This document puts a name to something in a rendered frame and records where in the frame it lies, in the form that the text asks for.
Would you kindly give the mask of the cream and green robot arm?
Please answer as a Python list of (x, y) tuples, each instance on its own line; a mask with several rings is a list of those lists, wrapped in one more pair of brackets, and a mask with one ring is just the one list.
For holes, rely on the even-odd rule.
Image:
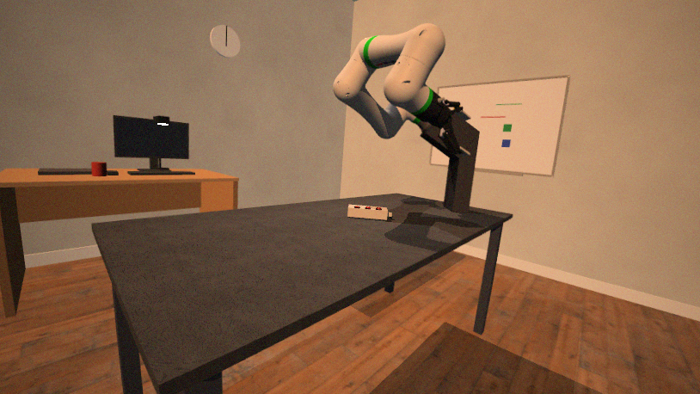
[[(335, 79), (335, 96), (359, 113), (382, 139), (393, 138), (406, 120), (418, 125), (424, 133), (432, 126), (428, 121), (438, 116), (445, 100), (426, 85), (444, 48), (442, 30), (431, 23), (403, 34), (365, 38)], [(365, 85), (374, 69), (390, 65), (394, 66), (384, 81), (384, 95), (389, 104), (383, 109)]]

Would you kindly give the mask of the white power strip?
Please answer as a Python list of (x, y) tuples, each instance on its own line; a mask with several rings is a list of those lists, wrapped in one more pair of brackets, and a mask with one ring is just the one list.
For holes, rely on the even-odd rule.
[(386, 207), (349, 205), (347, 216), (355, 218), (387, 220), (387, 217), (390, 216), (390, 212), (388, 212)]

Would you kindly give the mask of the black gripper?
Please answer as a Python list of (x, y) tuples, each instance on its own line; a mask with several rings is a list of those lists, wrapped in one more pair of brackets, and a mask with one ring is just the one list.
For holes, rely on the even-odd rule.
[[(450, 109), (446, 105), (449, 108), (455, 108), (452, 110), (454, 112), (450, 111)], [(438, 116), (435, 119), (429, 121), (429, 123), (433, 126), (437, 126), (441, 130), (440, 134), (438, 134), (438, 136), (440, 139), (442, 139), (446, 148), (448, 149), (448, 151), (452, 155), (459, 154), (462, 157), (466, 157), (466, 156), (469, 156), (470, 153), (467, 152), (461, 146), (459, 146), (457, 139), (456, 139), (454, 132), (453, 132), (453, 127), (451, 125), (451, 121), (452, 121), (451, 116), (453, 114), (456, 114), (458, 117), (460, 117), (464, 121), (471, 119), (471, 117), (463, 111), (464, 108), (459, 107), (459, 105), (461, 105), (460, 102), (450, 102), (448, 100), (444, 100), (443, 107), (442, 107), (440, 113), (438, 114)], [(450, 130), (446, 131), (446, 129), (449, 129), (449, 128), (450, 128)]]

